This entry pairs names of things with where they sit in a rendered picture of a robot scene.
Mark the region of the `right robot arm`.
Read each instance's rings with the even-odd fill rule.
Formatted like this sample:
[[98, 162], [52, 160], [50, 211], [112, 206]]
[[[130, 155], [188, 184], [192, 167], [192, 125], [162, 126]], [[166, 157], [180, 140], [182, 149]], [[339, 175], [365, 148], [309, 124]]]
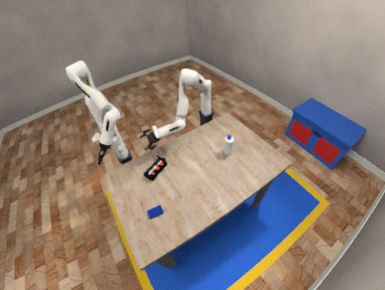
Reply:
[[[65, 72], [69, 79], [85, 93], [85, 103], [92, 113], [96, 123], [101, 131], [101, 135], [96, 132], [92, 142], [100, 141], [104, 145], [113, 147], [119, 159], [124, 159], [129, 152], [118, 133], [115, 122], [120, 119], [120, 112], [114, 107], [105, 96], [96, 90], [91, 78], [89, 69], [85, 62], [79, 61], [68, 66]], [[85, 84], [81, 81], [84, 78]], [[95, 105], [96, 106], [95, 106]], [[106, 112], [102, 124], [102, 112]]]

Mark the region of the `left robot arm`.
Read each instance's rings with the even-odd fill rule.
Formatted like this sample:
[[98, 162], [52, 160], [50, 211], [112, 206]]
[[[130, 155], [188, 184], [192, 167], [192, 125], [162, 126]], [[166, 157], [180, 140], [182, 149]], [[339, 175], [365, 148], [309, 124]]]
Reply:
[[200, 94], [200, 111], [204, 115], [211, 114], [211, 80], [206, 79], [204, 85], [204, 80], [203, 78], [200, 78], [198, 72], [183, 69], [180, 75], [179, 104], [175, 123], [167, 124], [159, 129], [157, 129], [157, 127], [154, 125], [153, 129], [157, 138], [163, 139], [172, 133], [183, 130], [186, 126], [185, 121], [189, 109], [189, 101], [186, 95], [184, 83], [188, 85], [193, 85], [194, 87], [200, 90], [206, 90]]

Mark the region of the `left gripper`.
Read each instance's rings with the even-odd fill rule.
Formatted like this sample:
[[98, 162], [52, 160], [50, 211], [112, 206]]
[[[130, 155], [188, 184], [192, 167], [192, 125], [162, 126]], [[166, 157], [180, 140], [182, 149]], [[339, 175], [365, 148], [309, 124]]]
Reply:
[[[150, 132], [149, 135], [146, 134], [147, 132]], [[153, 135], [153, 136], [152, 136], [152, 135]], [[145, 137], [145, 136], [147, 136], [147, 139], [148, 139], [148, 141], [149, 141], [149, 145], [148, 145], [148, 147], [143, 148], [143, 150], [147, 150], [147, 149], [153, 150], [154, 148], [156, 148], [156, 147], [158, 146], [158, 145], [156, 144], [156, 142], [159, 141], [159, 140], [161, 140], [160, 138], [156, 138], [154, 131], [152, 132], [151, 129], [147, 129], [147, 130], [143, 131], [143, 135], [141, 135], [139, 138], [141, 139], [141, 138], [143, 138], [143, 137]], [[154, 137], [154, 138], [153, 138], [153, 137]], [[154, 145], [153, 145], [153, 143], [154, 143]], [[151, 146], [153, 145], [153, 146], [151, 147], [150, 145], [151, 145]]]

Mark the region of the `white bottle with blue cap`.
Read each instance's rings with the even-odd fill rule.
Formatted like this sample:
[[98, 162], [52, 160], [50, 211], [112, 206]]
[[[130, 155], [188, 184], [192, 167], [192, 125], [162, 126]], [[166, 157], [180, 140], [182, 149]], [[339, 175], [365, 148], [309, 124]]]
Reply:
[[223, 149], [223, 153], [224, 155], [231, 155], [232, 154], [232, 147], [233, 147], [233, 137], [231, 138], [232, 136], [231, 135], [227, 135], [225, 138], [224, 138], [224, 149]]

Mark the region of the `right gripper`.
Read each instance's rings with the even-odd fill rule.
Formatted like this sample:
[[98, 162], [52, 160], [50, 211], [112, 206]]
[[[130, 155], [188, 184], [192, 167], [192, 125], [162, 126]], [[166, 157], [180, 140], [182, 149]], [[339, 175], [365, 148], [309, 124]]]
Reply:
[[[102, 159], [103, 159], [107, 149], [109, 149], [111, 147], [111, 144], [110, 145], [104, 145], [104, 144], [100, 143], [100, 141], [99, 141], [98, 145], [99, 145], [99, 147], [101, 149], [100, 149], [100, 152], [99, 152], [99, 155], [98, 155], [98, 159], [97, 159], [98, 163], [97, 163], [97, 165], [101, 165]], [[104, 153], [104, 151], [105, 151], [105, 153]]]

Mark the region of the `black power strip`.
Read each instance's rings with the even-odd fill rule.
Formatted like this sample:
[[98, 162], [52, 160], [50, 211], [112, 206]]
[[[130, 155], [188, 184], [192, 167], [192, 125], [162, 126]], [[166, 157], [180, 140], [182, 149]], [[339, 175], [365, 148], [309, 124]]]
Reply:
[[[157, 156], [157, 155], [156, 155]], [[158, 159], [148, 168], [144, 173], [144, 176], [151, 180], [152, 182], [157, 178], [157, 176], [165, 169], [168, 165], [165, 158], [157, 156]]]

